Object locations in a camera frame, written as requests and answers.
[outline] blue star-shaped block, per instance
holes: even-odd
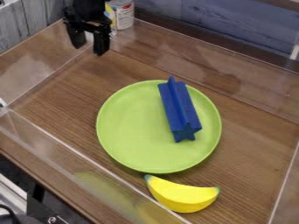
[[[158,87],[175,142],[195,140],[194,134],[202,130],[202,123],[186,84],[182,81],[175,82],[171,77],[168,82]]]

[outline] blue wall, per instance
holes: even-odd
[[[290,53],[299,34],[299,12],[255,0],[135,0],[136,6]]]

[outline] yellow toy banana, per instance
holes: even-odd
[[[178,213],[200,211],[220,194],[218,187],[179,185],[152,175],[146,175],[144,179],[155,199]]]

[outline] wooden table surface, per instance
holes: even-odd
[[[212,206],[180,216],[191,223],[267,223],[298,143],[298,74],[204,43],[186,45],[186,41],[180,42],[183,37],[176,34],[163,38],[164,32],[155,29],[139,25],[134,31],[135,43],[132,33],[120,32],[113,50],[101,57],[87,50],[9,105],[9,109],[148,194],[144,174],[118,164],[103,150],[95,122],[108,97],[139,81],[167,80],[168,66],[178,74],[176,79],[211,98],[223,122],[222,139],[210,158],[190,170],[163,176],[186,185],[219,186],[222,189]],[[1,56],[0,79],[17,67],[28,76],[40,72],[39,66],[47,65],[48,70],[57,70],[59,61],[75,51],[67,41],[55,41],[57,32],[64,32],[61,23]],[[20,67],[23,64],[17,63],[25,61],[32,66]],[[260,72],[248,77],[248,71],[256,69]],[[276,80],[280,80],[280,85],[272,86]],[[28,132],[31,136],[40,135],[32,126],[17,131],[19,135],[28,135]],[[83,158],[60,149],[61,146],[44,149],[45,140],[33,137],[28,140],[41,150],[39,153],[47,154],[73,173],[93,169],[81,161]],[[92,221],[130,223],[104,203],[93,203],[89,193],[1,132],[0,147],[3,154]]]

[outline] green plate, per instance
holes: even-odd
[[[146,173],[171,173],[195,166],[220,140],[220,114],[210,98],[188,87],[200,117],[196,140],[174,141],[158,89],[163,80],[139,82],[120,89],[97,114],[97,138],[108,155]]]

